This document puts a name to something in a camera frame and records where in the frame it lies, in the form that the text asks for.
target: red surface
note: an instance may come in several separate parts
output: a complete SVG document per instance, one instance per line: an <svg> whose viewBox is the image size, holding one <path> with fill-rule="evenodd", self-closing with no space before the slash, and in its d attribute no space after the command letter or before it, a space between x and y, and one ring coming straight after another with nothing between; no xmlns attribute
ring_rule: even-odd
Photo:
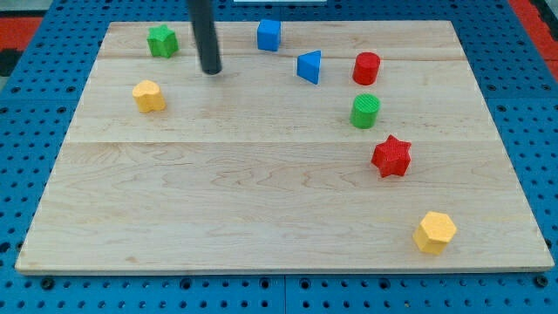
<svg viewBox="0 0 558 314"><path fill-rule="evenodd" d="M24 51L42 20L42 17L0 17L0 51Z"/></svg>
<svg viewBox="0 0 558 314"><path fill-rule="evenodd" d="M541 20L539 11L529 0L508 0L534 45L558 80L558 42L550 36L548 25Z"/></svg>
<svg viewBox="0 0 558 314"><path fill-rule="evenodd" d="M379 168L382 178L390 174L403 176L411 163L410 148L410 142L398 140L390 135L387 141L376 145L371 162Z"/></svg>
<svg viewBox="0 0 558 314"><path fill-rule="evenodd" d="M372 52L362 52L355 60L355 70L352 78L360 85L371 85L376 81L380 57Z"/></svg>

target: hexagonal block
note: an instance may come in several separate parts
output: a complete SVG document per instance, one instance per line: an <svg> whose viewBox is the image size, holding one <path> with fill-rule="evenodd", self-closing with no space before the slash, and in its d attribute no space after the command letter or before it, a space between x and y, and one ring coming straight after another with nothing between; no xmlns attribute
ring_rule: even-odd
<svg viewBox="0 0 558 314"><path fill-rule="evenodd" d="M439 255L456 232L457 227L449 215L430 211L420 222L412 239L421 251Z"/></svg>

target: black cylinder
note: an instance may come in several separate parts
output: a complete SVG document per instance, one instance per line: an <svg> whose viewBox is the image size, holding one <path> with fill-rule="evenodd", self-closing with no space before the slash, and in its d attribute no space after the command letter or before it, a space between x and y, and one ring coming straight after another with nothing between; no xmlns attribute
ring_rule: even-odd
<svg viewBox="0 0 558 314"><path fill-rule="evenodd" d="M221 54L211 0L187 0L186 2L200 56L201 70L206 74L217 74L222 69Z"/></svg>

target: plastic block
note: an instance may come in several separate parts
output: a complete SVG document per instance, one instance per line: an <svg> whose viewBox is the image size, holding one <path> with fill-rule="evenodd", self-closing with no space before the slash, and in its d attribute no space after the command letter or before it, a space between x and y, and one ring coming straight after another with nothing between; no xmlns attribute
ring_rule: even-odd
<svg viewBox="0 0 558 314"><path fill-rule="evenodd" d="M159 86L150 80L143 80L132 90L140 113L164 110L167 105Z"/></svg>
<svg viewBox="0 0 558 314"><path fill-rule="evenodd" d="M173 53L178 51L176 34L169 30L165 24L149 28L147 43L149 44L149 51L154 57L171 58Z"/></svg>
<svg viewBox="0 0 558 314"><path fill-rule="evenodd" d="M391 174L403 176L411 163L410 148L410 142L390 135L387 141L376 145L371 162L379 168L382 178Z"/></svg>
<svg viewBox="0 0 558 314"><path fill-rule="evenodd" d="M380 110L380 99L372 94L360 94L355 97L350 112L350 122L353 126L367 129L374 126L378 111Z"/></svg>
<svg viewBox="0 0 558 314"><path fill-rule="evenodd" d="M456 232L457 227L449 215L431 211L420 222L412 239L421 251L439 255Z"/></svg>
<svg viewBox="0 0 558 314"><path fill-rule="evenodd" d="M257 31L258 49L277 51L281 43L281 22L263 19Z"/></svg>
<svg viewBox="0 0 558 314"><path fill-rule="evenodd" d="M296 59L296 75L317 84L320 77L321 51L313 51L298 56Z"/></svg>
<svg viewBox="0 0 558 314"><path fill-rule="evenodd" d="M362 52L355 60L355 68L352 78L360 85L371 85L376 82L378 69L380 67L380 57L372 52Z"/></svg>

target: wood grain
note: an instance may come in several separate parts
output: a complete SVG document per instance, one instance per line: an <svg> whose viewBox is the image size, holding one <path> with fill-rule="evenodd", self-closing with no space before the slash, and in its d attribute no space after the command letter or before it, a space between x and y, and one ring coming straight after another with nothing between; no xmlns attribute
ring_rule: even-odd
<svg viewBox="0 0 558 314"><path fill-rule="evenodd" d="M223 73L202 75L188 23L180 52L148 57L149 23L111 24L17 269L30 275L448 273L554 265L449 22L283 23L277 53L255 23L218 23ZM323 52L319 85L296 55ZM350 74L361 51L378 82ZM131 90L157 82L164 112ZM352 99L382 101L374 128ZM405 177L380 178L376 144L412 142ZM424 214L459 231L420 253Z"/></svg>

